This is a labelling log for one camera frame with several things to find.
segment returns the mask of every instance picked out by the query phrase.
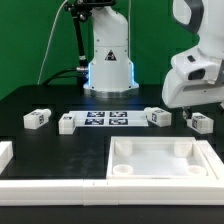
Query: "black table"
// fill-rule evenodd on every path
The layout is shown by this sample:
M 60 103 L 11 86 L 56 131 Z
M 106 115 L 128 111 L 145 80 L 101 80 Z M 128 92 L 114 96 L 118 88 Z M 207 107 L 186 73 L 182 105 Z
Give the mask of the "black table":
M 162 87 L 142 86 L 138 96 L 100 99 L 83 96 L 75 86 L 24 86 L 0 102 L 0 141 L 12 141 L 14 158 L 0 180 L 105 179 L 111 136 L 195 137 L 207 140 L 224 159 L 224 116 L 216 104 L 193 107 L 215 120 L 214 133 L 200 135 L 186 126 L 181 109 L 169 110 Z M 172 112 L 171 127 L 76 128 L 72 136 L 58 134 L 58 121 L 69 111 L 144 110 L 160 107 Z M 52 110 L 50 121 L 33 131 L 23 116 L 35 109 Z M 224 207 L 1 207 L 0 223 L 223 223 Z

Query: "white box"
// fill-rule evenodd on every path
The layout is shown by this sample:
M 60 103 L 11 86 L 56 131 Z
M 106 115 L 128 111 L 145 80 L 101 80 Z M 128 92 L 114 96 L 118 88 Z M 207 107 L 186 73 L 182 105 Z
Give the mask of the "white box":
M 194 138 L 112 137 L 111 139 L 107 179 L 194 180 L 195 178 L 215 180 L 216 176 Z
M 187 126 L 200 134 L 211 134 L 214 121 L 201 113 L 193 113 L 192 118 L 187 120 Z
M 145 114 L 149 122 L 152 122 L 159 127 L 170 126 L 172 122 L 172 114 L 160 109 L 159 107 L 145 108 Z
M 75 114 L 63 114 L 58 123 L 60 135 L 72 135 L 74 133 L 74 130 L 76 128 L 75 118 Z

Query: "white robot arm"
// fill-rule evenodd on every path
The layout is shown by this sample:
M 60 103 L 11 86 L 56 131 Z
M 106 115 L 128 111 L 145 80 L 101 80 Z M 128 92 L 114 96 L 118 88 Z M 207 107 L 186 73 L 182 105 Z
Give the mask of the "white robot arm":
M 128 57 L 128 22 L 110 6 L 115 0 L 78 0 L 68 8 L 76 26 L 80 65 L 88 66 L 88 82 L 84 92 L 103 98 L 133 95 L 139 85 L 134 81 L 133 63 Z M 87 65 L 79 21 L 93 20 L 94 58 Z
M 174 0 L 173 15 L 200 36 L 197 46 L 172 58 L 162 97 L 170 108 L 224 101 L 224 1 Z

